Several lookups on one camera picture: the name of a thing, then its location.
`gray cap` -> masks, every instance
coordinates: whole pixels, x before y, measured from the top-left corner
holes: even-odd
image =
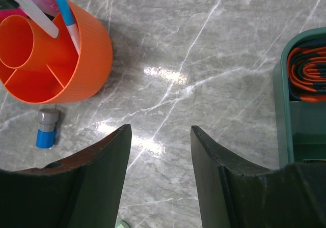
[[[38,119],[39,129],[43,132],[52,132],[55,130],[56,122],[59,120],[60,112],[54,108],[43,108],[39,110]]]

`floor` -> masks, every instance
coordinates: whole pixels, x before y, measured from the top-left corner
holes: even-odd
[[[72,1],[109,30],[110,77],[89,100],[57,105],[50,150],[35,147],[39,107],[0,86],[0,168],[43,167],[131,124],[118,219],[150,228],[201,227],[191,125],[278,168],[272,69],[293,36],[326,26],[326,0]]]

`blue marker cap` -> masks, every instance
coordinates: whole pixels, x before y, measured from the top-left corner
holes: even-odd
[[[37,131],[36,146],[38,148],[50,148],[55,143],[56,131],[43,132]]]
[[[63,21],[66,26],[71,26],[76,23],[72,12],[70,10],[69,4],[67,0],[56,0],[60,13],[62,15]]]

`green tray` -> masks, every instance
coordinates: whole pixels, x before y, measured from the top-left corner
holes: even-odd
[[[326,27],[295,36],[273,69],[274,99],[280,167],[288,163],[326,159],[326,102],[289,100],[287,57],[294,46],[326,38]]]

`orange cylinder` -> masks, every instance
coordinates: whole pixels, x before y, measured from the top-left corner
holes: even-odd
[[[0,24],[0,61],[12,69],[37,72],[47,69],[46,63],[71,63],[71,46],[67,34],[52,38],[32,20],[19,15],[9,16]]]
[[[60,32],[56,39],[17,15],[0,24],[0,80],[19,100],[32,104],[85,100],[109,76],[113,51],[106,29],[76,4],[69,5],[79,29],[79,56],[60,14],[53,20]]]

